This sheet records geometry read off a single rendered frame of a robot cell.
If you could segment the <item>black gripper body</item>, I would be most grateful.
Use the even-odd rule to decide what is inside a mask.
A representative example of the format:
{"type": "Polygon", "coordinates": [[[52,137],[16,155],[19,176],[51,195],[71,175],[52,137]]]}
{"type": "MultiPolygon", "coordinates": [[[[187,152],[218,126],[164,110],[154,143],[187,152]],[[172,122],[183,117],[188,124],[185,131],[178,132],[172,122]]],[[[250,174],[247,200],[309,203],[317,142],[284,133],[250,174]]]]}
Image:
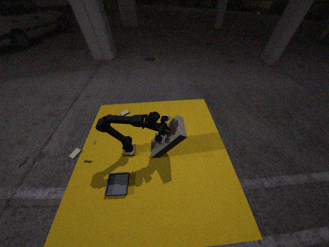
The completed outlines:
{"type": "MultiPolygon", "coordinates": [[[[167,121],[167,120],[168,120],[168,116],[162,116],[160,121],[164,122],[164,121],[167,121]]],[[[156,128],[157,128],[157,123],[154,124],[154,127],[153,127],[152,130],[156,131],[156,128]]],[[[161,142],[162,141],[162,136],[161,135],[163,135],[163,133],[159,132],[158,135],[156,135],[156,137],[155,137],[155,141],[161,142]]]]}

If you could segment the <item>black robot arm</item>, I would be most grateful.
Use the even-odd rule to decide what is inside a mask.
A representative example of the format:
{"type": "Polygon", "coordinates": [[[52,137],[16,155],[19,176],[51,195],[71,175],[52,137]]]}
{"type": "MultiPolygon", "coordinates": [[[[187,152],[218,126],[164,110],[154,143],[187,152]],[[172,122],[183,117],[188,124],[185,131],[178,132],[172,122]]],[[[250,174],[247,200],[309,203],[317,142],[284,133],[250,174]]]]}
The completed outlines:
{"type": "MultiPolygon", "coordinates": [[[[132,152],[132,138],[129,136],[123,136],[120,132],[112,128],[110,124],[130,124],[134,127],[142,127],[142,129],[153,129],[154,124],[159,118],[160,115],[157,112],[150,112],[149,115],[143,114],[133,116],[118,116],[108,114],[98,120],[96,124],[96,130],[100,132],[106,132],[109,135],[113,136],[114,138],[122,142],[122,149],[125,150],[125,152],[132,152]]],[[[156,131],[164,133],[166,128],[166,123],[161,121],[161,123],[157,123],[156,131]]]]}

